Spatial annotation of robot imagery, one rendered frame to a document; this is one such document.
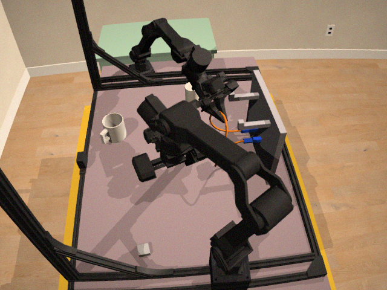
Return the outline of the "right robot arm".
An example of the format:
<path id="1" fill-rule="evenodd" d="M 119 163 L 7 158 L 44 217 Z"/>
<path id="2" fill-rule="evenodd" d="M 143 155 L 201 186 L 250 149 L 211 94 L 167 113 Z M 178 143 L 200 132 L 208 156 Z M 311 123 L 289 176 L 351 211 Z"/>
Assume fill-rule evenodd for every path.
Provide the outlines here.
<path id="1" fill-rule="evenodd" d="M 160 151 L 158 138 L 162 149 L 169 154 L 178 154 L 193 146 L 228 173 L 242 221 L 238 224 L 231 221 L 215 233 L 210 238 L 210 249 L 219 276 L 243 275 L 242 261 L 253 251 L 248 237 L 267 234 L 293 211 L 291 195 L 282 179 L 265 168 L 256 153 L 244 150 L 206 124 L 199 110 L 188 101 L 167 108 L 157 96 L 150 94 L 137 112 L 149 126 L 143 136 L 148 144 L 155 143 L 157 153 Z M 247 180 L 255 174 L 265 179 L 270 188 L 249 204 Z"/>

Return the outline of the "small white block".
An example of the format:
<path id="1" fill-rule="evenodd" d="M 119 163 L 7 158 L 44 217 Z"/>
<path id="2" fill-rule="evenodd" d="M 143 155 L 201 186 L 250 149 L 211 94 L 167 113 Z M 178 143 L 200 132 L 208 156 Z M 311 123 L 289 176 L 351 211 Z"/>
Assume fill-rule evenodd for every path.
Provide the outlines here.
<path id="1" fill-rule="evenodd" d="M 148 243 L 137 245 L 139 257 L 150 256 L 150 250 Z"/>

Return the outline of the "cream cylinder with white top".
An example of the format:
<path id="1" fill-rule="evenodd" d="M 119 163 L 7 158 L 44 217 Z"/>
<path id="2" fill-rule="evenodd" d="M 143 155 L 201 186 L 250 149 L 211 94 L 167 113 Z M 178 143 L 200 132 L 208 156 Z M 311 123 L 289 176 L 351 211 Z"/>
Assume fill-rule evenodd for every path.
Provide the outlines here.
<path id="1" fill-rule="evenodd" d="M 192 88 L 192 85 L 190 84 L 190 82 L 185 84 L 185 98 L 187 102 L 190 102 L 194 99 L 197 99 L 197 100 L 199 99 L 195 90 L 193 91 L 191 88 Z"/>

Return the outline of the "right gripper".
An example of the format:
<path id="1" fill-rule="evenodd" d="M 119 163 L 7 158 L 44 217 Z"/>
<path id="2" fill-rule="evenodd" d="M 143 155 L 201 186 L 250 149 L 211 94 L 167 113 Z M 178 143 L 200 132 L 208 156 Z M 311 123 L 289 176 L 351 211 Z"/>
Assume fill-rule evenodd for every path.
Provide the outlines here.
<path id="1" fill-rule="evenodd" d="M 160 142 L 161 138 L 158 140 Z M 147 153 L 143 153 L 132 158 L 132 164 L 139 181 L 145 182 L 156 178 L 155 170 L 162 167 L 166 166 L 167 168 L 170 168 L 181 163 L 185 163 L 186 166 L 189 166 L 207 158 L 193 146 L 186 149 L 184 152 L 169 154 L 162 149 L 160 142 L 160 150 L 160 157 L 153 159 L 152 161 L 150 161 Z"/>

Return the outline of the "orange patch cord with blue plug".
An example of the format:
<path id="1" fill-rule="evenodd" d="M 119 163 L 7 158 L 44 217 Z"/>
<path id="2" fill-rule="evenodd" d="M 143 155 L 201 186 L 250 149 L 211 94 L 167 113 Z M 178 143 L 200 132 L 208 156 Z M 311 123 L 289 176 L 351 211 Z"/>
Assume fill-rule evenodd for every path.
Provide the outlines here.
<path id="1" fill-rule="evenodd" d="M 211 117 L 212 117 L 211 115 L 210 115 L 210 117 L 209 117 L 209 121 L 210 121 L 211 125 L 212 125 L 215 129 L 218 129 L 219 131 L 226 132 L 225 137 L 227 137 L 227 120 L 226 120 L 225 115 L 224 115 L 222 112 L 220 112 L 220 113 L 221 113 L 221 115 L 223 116 L 224 121 L 225 121 L 225 125 L 226 125 L 226 129 L 225 129 L 225 130 L 219 129 L 219 128 L 217 128 L 216 126 L 213 125 L 213 123 L 212 123 L 212 121 L 211 121 Z M 241 130 L 228 130 L 228 132 L 241 132 Z M 244 142 L 244 144 L 245 144 L 245 143 L 252 143 L 253 140 L 252 140 L 252 138 L 245 138 L 245 139 L 243 139 L 242 141 L 237 141 L 237 142 L 235 142 L 235 143 L 237 144 L 237 143 L 242 143 L 242 142 Z"/>

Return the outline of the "cream mug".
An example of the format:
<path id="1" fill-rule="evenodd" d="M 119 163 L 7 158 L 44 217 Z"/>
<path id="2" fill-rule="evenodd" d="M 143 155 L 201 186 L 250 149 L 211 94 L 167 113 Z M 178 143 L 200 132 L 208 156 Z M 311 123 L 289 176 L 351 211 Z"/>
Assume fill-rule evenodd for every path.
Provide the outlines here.
<path id="1" fill-rule="evenodd" d="M 108 141 L 111 143 L 119 143 L 126 138 L 126 129 L 122 115 L 110 113 L 104 116 L 102 125 L 104 130 L 100 133 L 100 137 L 103 144 L 106 144 Z"/>

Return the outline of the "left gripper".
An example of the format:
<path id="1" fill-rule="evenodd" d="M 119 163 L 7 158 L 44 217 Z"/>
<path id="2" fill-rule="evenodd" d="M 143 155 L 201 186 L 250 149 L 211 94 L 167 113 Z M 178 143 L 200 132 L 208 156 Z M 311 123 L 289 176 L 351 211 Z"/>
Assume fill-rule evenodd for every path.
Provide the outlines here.
<path id="1" fill-rule="evenodd" d="M 224 118 L 220 113 L 220 112 L 222 112 L 225 115 L 226 120 L 228 121 L 226 109 L 225 109 L 225 105 L 224 105 L 224 99 L 227 95 L 231 94 L 239 85 L 236 81 L 231 80 L 231 81 L 225 83 L 224 88 L 221 88 L 220 90 L 218 90 L 217 92 L 215 92 L 213 94 L 207 93 L 205 95 L 206 96 L 205 97 L 202 95 L 202 93 L 200 91 L 198 81 L 200 79 L 202 79 L 203 81 L 207 80 L 208 79 L 207 76 L 208 76 L 207 74 L 202 74 L 191 81 L 191 83 L 190 83 L 192 85 L 191 89 L 193 91 L 195 90 L 195 92 L 199 96 L 199 99 L 192 100 L 192 101 L 190 101 L 190 103 L 192 105 L 194 105 L 195 108 L 201 107 L 202 112 L 203 111 L 207 112 L 208 114 L 212 115 L 213 117 L 215 117 L 216 119 L 218 119 L 222 123 L 225 123 Z M 199 103 L 200 103 L 200 105 L 199 105 Z"/>

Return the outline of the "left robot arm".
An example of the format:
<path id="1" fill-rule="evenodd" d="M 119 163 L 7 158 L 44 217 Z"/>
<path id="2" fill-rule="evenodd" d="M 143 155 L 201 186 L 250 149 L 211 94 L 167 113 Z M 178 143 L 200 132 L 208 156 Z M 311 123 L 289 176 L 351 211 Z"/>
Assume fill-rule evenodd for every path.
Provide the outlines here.
<path id="1" fill-rule="evenodd" d="M 200 45 L 195 45 L 189 39 L 181 37 L 167 23 L 166 18 L 156 19 L 150 24 L 144 25 L 141 29 L 141 33 L 143 35 L 141 41 L 138 45 L 132 47 L 129 52 L 131 60 L 135 62 L 133 67 L 137 73 L 150 70 L 147 64 L 147 57 L 150 57 L 152 54 L 151 45 L 156 38 L 161 37 L 171 48 L 171 56 L 174 61 L 177 63 L 187 61 L 181 66 L 183 70 L 181 70 L 181 73 L 186 76 L 190 83 L 198 76 L 206 74 L 205 70 L 212 61 L 211 53 L 207 49 L 201 48 Z M 198 81 L 203 96 L 208 92 L 214 93 L 219 89 L 224 88 L 224 83 L 228 81 L 227 76 L 223 71 L 217 73 L 216 77 L 208 75 L 207 78 L 208 79 L 205 81 L 202 79 Z"/>

